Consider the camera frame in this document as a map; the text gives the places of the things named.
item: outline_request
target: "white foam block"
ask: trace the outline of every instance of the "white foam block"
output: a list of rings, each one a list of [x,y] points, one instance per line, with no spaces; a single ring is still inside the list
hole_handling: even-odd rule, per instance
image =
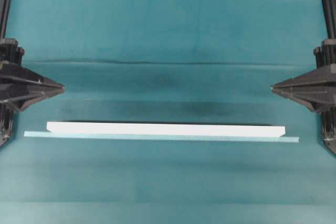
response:
[[[48,122],[47,130],[71,134],[280,137],[284,126]]]

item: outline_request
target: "clamp jaw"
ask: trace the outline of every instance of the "clamp jaw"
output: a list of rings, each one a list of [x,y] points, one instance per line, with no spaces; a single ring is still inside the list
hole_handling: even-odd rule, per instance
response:
[[[0,39],[0,146],[12,133],[13,114],[64,92],[64,86],[21,66],[25,51],[15,39]]]

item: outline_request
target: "teal fabric surface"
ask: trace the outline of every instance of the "teal fabric surface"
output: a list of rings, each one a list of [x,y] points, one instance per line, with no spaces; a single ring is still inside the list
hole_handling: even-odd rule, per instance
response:
[[[320,119],[270,90],[314,68],[320,0],[12,0],[7,36],[66,92],[0,150],[3,223],[335,223]],[[300,143],[23,137],[61,120],[284,125]]]

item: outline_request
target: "blue plastic strip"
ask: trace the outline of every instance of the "blue plastic strip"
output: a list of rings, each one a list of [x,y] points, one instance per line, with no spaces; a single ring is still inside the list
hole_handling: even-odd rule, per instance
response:
[[[43,131],[25,131],[26,137],[91,138],[107,140],[166,140],[166,141],[223,141],[223,142],[282,142],[298,143],[298,137],[231,137],[231,136],[181,136],[181,135],[133,135],[133,134],[68,134]]]

